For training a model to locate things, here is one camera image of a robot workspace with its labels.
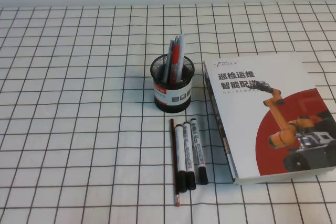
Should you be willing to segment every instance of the red pen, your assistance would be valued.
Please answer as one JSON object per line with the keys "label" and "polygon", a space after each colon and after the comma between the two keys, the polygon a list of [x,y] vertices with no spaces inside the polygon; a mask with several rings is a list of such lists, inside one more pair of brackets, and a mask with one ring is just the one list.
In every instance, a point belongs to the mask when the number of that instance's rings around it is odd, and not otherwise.
{"label": "red pen", "polygon": [[177,71],[177,63],[178,63],[178,56],[180,53],[180,45],[174,44],[173,46],[173,58],[172,58],[172,67],[171,67],[171,74],[170,74],[170,84],[176,84],[176,71]]}

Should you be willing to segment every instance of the pencil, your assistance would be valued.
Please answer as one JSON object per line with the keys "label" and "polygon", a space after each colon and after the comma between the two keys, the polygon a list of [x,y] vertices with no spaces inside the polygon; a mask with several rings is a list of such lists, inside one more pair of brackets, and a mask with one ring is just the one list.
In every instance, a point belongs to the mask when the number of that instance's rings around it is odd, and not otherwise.
{"label": "pencil", "polygon": [[174,119],[170,119],[170,129],[172,133],[172,155],[173,155],[173,179],[174,179],[174,193],[175,193],[175,204],[177,207],[180,206],[180,195],[179,189],[177,188],[177,154],[176,154],[176,136],[175,136],[175,124]]}

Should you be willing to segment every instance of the label on pencil holder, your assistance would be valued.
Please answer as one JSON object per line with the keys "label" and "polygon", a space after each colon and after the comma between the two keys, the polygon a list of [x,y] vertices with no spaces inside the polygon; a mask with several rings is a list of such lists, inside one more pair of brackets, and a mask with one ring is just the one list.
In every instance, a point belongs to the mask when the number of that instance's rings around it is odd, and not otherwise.
{"label": "label on pencil holder", "polygon": [[175,106],[185,103],[191,96],[191,81],[181,89],[169,90],[154,83],[155,98],[164,105]]}

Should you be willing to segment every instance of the marker cap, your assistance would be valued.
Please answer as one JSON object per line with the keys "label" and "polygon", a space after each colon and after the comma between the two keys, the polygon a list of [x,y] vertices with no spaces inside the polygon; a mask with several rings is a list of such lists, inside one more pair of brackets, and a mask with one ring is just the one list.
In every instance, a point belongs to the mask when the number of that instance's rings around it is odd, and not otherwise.
{"label": "marker cap", "polygon": [[199,183],[201,185],[207,185],[209,183],[208,176],[206,174],[206,169],[205,169],[204,166],[201,166],[201,167],[198,168],[198,175],[200,177]]}
{"label": "marker cap", "polygon": [[195,173],[194,172],[187,172],[187,183],[189,190],[196,189],[196,181],[195,181]]}
{"label": "marker cap", "polygon": [[177,189],[179,193],[185,193],[187,191],[187,172],[180,170],[177,172]]}

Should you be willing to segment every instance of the marker label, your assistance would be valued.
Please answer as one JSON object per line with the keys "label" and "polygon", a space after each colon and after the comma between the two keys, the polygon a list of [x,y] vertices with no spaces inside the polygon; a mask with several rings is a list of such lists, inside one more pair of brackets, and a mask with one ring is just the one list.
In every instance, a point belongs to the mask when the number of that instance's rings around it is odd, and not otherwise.
{"label": "marker label", "polygon": [[205,166],[204,162],[204,155],[202,150],[202,144],[200,139],[200,131],[197,126],[196,120],[191,121],[191,129],[193,133],[193,141],[194,141],[194,147],[195,147],[195,153],[197,157],[197,165],[198,167]]}
{"label": "marker label", "polygon": [[187,172],[194,172],[193,145],[190,124],[183,124],[184,151]]}
{"label": "marker label", "polygon": [[183,139],[183,128],[182,126],[177,126],[175,128],[176,134],[176,154],[177,154],[177,170],[185,170],[185,155],[184,155],[184,139]]}

